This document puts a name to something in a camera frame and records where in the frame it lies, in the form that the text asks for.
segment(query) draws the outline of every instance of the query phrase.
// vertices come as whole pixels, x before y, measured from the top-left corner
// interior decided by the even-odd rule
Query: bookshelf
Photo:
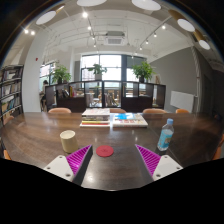
[[[9,65],[0,70],[0,128],[4,119],[23,113],[22,76],[23,65]]]

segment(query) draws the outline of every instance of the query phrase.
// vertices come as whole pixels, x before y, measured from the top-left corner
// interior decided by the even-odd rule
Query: wall
[[[39,31],[26,56],[22,81],[22,100],[24,112],[40,112],[39,76],[42,55],[48,34]]]
[[[214,70],[198,50],[196,50],[196,53],[199,61],[202,85],[200,112],[208,113],[211,115],[214,103]]]
[[[165,110],[175,113],[177,109],[170,105],[171,91],[197,95],[196,67],[191,48],[169,54],[153,61],[151,65],[160,74],[161,84],[166,85]]]
[[[213,108],[223,117],[224,122],[224,73],[220,71],[213,71],[213,80],[214,80],[214,101]]]

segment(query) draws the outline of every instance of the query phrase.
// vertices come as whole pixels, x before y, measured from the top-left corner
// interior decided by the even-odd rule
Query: red circle
[[[109,145],[101,145],[96,149],[96,154],[101,157],[111,156],[114,150]]]

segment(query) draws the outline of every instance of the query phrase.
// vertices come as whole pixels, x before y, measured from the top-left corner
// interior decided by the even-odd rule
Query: gray wall
[[[151,65],[156,67],[155,72],[160,74],[162,84],[166,85],[165,110],[175,113],[177,109],[170,105],[171,91],[197,95],[196,67],[191,48],[169,54]]]
[[[204,56],[198,51],[197,57],[199,61],[199,67],[201,71],[201,85],[202,85],[202,96],[201,96],[201,107],[200,112],[208,113],[211,115],[214,101],[214,70],[211,68],[209,63],[206,61]]]
[[[224,122],[224,73],[214,70],[214,101],[213,109],[223,117]]]

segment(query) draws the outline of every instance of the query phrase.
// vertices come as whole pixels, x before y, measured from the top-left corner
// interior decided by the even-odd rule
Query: white wall
[[[33,40],[24,63],[22,100],[24,112],[40,112],[39,76],[42,55],[48,34],[39,31]]]

